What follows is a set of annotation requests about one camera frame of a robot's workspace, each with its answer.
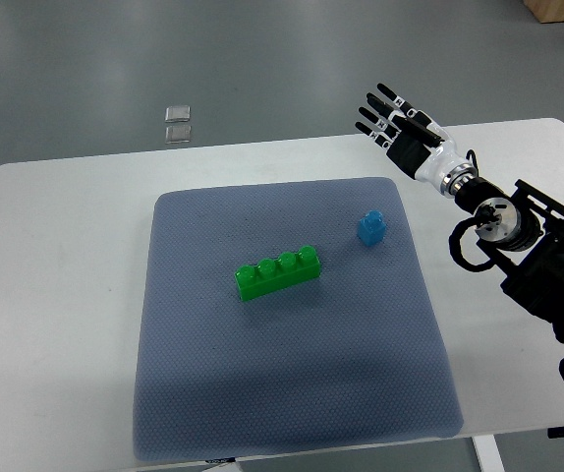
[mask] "white table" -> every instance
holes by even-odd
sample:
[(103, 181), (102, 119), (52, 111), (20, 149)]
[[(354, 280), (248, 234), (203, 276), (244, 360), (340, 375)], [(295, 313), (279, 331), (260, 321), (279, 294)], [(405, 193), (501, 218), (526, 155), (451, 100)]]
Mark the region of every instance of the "white table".
[[(564, 204), (564, 124), (449, 128), (482, 175)], [(461, 436), (564, 426), (564, 345), (498, 287), (457, 267), (467, 214), (360, 135), (0, 167), (0, 471), (135, 467), (132, 403), (153, 205), (202, 187), (387, 176), (400, 191), (465, 418)], [(466, 254), (483, 260), (474, 247)]]

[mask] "concrete floor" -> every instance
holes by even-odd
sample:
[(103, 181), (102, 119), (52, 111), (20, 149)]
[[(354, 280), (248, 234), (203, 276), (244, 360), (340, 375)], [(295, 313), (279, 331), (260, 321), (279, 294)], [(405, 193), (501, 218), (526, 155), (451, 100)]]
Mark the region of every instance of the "concrete floor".
[[(520, 0), (0, 0), (0, 164), (166, 148), (172, 104), (182, 147), (356, 133), (377, 82), (444, 125), (564, 121), (564, 24)], [(497, 440), (508, 472), (564, 470), (564, 440)], [(245, 468), (479, 470), (466, 440)]]

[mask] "blue lego brick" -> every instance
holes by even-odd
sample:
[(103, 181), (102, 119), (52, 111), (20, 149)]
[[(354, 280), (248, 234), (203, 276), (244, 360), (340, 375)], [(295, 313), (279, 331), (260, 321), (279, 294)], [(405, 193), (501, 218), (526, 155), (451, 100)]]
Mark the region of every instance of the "blue lego brick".
[(359, 221), (357, 235), (366, 246), (373, 246), (384, 238), (387, 225), (382, 219), (382, 213), (373, 209)]

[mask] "gray fabric mat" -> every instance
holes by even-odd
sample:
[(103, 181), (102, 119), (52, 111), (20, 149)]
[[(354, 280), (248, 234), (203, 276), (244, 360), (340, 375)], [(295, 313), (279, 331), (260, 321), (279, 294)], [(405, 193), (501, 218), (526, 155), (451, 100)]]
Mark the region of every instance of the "gray fabric mat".
[[(384, 241), (356, 235), (371, 209)], [(234, 271), (315, 246), (320, 278), (249, 302)], [(140, 460), (452, 437), (463, 424), (402, 203), (384, 178), (165, 194), (134, 405)]]

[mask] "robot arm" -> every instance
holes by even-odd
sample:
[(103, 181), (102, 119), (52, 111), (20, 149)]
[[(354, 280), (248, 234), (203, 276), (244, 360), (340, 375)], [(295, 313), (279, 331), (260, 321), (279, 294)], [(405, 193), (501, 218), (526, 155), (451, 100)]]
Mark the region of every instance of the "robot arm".
[[(500, 285), (503, 292), (551, 323), (555, 337), (564, 343), (564, 206), (521, 180), (518, 190), (507, 196), (479, 177), (473, 151), (468, 152), (472, 159), (461, 157), (454, 140), (434, 120), (387, 86), (377, 87), (392, 104), (368, 93), (367, 103), (378, 116), (363, 107), (359, 111), (377, 130), (362, 122), (356, 126), (386, 149), (405, 174), (429, 182), (472, 215), (448, 239), (455, 263), (474, 272), (498, 266), (507, 275)], [(461, 254), (461, 238), (471, 227), (479, 236), (477, 246), (489, 257), (481, 265), (468, 263)], [(527, 249), (519, 265), (501, 253)], [(564, 379), (564, 360), (560, 372)]]

